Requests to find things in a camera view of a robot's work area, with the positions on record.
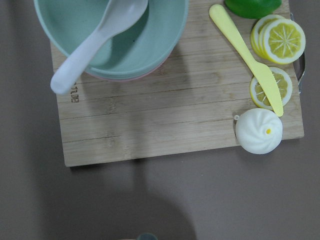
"wood grain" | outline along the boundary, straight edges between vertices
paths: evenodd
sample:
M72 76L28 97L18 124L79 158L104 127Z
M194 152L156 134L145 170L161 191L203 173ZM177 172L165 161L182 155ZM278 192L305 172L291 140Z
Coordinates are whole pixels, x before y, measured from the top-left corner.
M57 96L65 165L80 166L238 146L234 115L256 108L252 73L209 18L222 0L190 0L184 33L165 63L130 82L83 73L73 92ZM290 16L288 0L275 11ZM283 140L304 136L298 82L292 64L259 58L249 35L255 19L230 13L254 57L291 77ZM52 44L53 69L65 60Z

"lemon slice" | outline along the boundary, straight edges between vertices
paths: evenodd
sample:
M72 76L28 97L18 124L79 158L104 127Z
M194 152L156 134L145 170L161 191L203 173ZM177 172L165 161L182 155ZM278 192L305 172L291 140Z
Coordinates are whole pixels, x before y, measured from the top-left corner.
M289 102L292 95L293 85L291 78L284 70L278 67L270 67L270 70L274 75L276 83L279 87L282 105L284 106ZM251 80L250 95L255 105L257 105L259 108L273 110L256 77L253 77Z
M289 64L297 60L305 50L306 36L302 28L290 19L280 18L263 28L264 55L277 64Z
M266 58L259 47L259 35L263 27L277 19L283 19L283 16L277 14L267 15L256 22L254 25L251 34L250 34L250 42L253 51L261 58Z

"bowl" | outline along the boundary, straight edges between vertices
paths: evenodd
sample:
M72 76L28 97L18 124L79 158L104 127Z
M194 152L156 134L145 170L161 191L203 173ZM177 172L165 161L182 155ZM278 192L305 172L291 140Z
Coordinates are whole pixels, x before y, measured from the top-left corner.
M96 28L108 1L34 0L34 6L50 41L69 56ZM151 73L178 43L188 5L189 0L149 0L138 22L108 40L85 72L113 81L138 79Z

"bowl rim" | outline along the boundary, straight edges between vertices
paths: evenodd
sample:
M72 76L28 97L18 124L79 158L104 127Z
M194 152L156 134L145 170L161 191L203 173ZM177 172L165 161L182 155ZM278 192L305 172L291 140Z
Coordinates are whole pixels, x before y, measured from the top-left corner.
M66 52L62 48L62 46L55 40L54 36L51 34L47 25L45 24L44 17L42 15L41 10L40 10L39 1L41 1L41 0L33 0L37 17L39 18L39 22L40 22L45 34L48 36L49 40L58 48L58 50L62 54L64 54L66 57L68 57L70 55L70 53ZM154 71L155 69L157 69L161 65L161 63L163 63L169 57L169 55L173 51L174 47L178 44L178 42L183 34L183 31L185 30L185 26L186 26L187 18L188 18L188 13L189 13L189 0L183 0L183 2L184 2L184 9L183 9L184 15L181 20L180 29L176 33L175 38L172 41L171 45L168 47L168 49L162 55L157 57L154 61L152 61L151 63L149 63L143 67L136 68L134 70L128 70L128 71L110 71L110 70L104 70L104 69L96 68L94 66L89 65L87 67L87 69L85 70L85 72L90 75L99 76L100 78L104 78L104 79L108 79L108 80L125 81L125 80L137 79L137 78L143 77L143 76L149 74L150 72Z

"spoon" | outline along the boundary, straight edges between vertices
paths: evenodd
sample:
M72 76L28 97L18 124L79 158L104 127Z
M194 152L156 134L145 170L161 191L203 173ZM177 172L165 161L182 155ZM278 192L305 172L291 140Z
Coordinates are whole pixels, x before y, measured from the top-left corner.
M212 5L209 9L209 16L223 35L237 50L255 78L258 80L273 108L274 113L278 117L281 117L284 114L282 99L279 87L270 68L254 59L235 23L232 21L231 17L222 5Z
M147 5L148 0L109 0L96 29L53 75L50 83L53 92L66 94L104 43L134 25L146 11Z

